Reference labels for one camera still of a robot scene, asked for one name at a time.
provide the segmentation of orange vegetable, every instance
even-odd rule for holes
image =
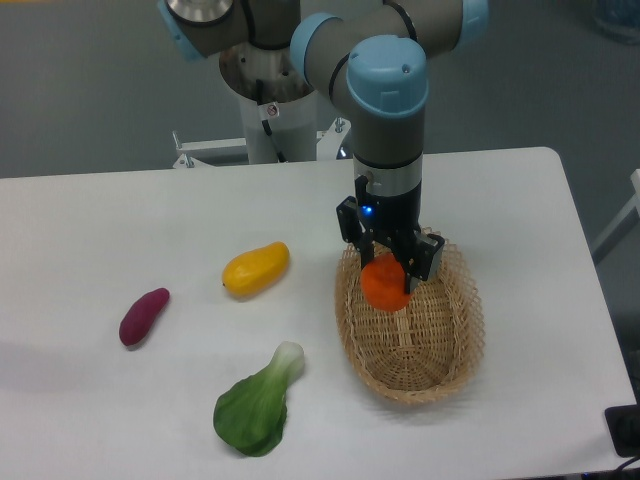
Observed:
[[[395,312],[409,304],[411,295],[404,292],[404,270],[392,253],[378,255],[360,273],[360,285],[369,305]]]

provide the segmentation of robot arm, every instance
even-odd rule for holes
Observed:
[[[391,249],[411,293],[436,273],[444,246],[418,223],[426,57],[481,34],[487,2],[400,3],[349,22],[312,15],[296,29],[291,55],[306,81],[351,121],[355,197],[337,207],[343,239],[360,252],[363,268],[374,241]]]
[[[422,187],[427,57],[483,33],[487,0],[383,1],[350,21],[315,14],[300,23],[299,0],[160,0],[174,40],[189,58],[248,43],[267,52],[290,46],[293,67],[351,121],[355,196],[337,214],[342,237],[373,259],[391,249],[405,271],[405,291],[438,269],[444,240],[423,235]]]

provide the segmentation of light blue joint cap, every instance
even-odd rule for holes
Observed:
[[[463,0],[462,30],[456,48],[473,42],[487,29],[489,21],[488,0]]]
[[[427,101],[427,57],[422,47],[409,38],[367,38],[351,51],[348,65],[351,96],[374,115],[408,117]]]
[[[189,39],[182,33],[180,27],[176,23],[175,18],[169,12],[169,8],[164,0],[158,0],[157,3],[158,10],[160,10],[160,15],[162,15],[162,19],[164,23],[167,25],[169,29],[169,33],[171,33],[171,37],[173,41],[178,45],[178,49],[182,56],[185,58],[187,62],[195,62],[197,60],[204,60],[202,54],[196,50],[196,47],[189,41]]]
[[[332,18],[338,17],[328,13],[314,13],[313,15],[309,15],[298,25],[296,31],[293,32],[293,37],[291,37],[291,47],[289,50],[291,64],[293,68],[304,77],[307,83],[309,83],[309,80],[304,72],[304,59],[307,56],[307,47],[318,27]]]

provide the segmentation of white table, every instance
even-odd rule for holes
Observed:
[[[603,410],[634,402],[557,155],[427,156],[422,222],[464,252],[485,358],[458,395],[405,410],[343,354],[333,281],[344,162],[0,181],[0,478],[489,479],[611,469]],[[285,241],[281,283],[239,303],[236,254]],[[172,300],[143,348],[118,325]],[[303,345],[282,443],[241,459],[217,397],[282,340]]]

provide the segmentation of white metal stand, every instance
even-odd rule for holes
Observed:
[[[597,265],[638,224],[640,220],[640,170],[631,175],[635,194],[613,217],[591,246],[591,257]]]
[[[318,161],[338,158],[342,142],[350,128],[351,123],[348,120],[338,117],[331,128],[318,132]],[[173,168],[200,168],[249,163],[247,142],[244,138],[182,143],[177,132],[173,132],[173,139],[178,154],[178,160],[173,164]]]

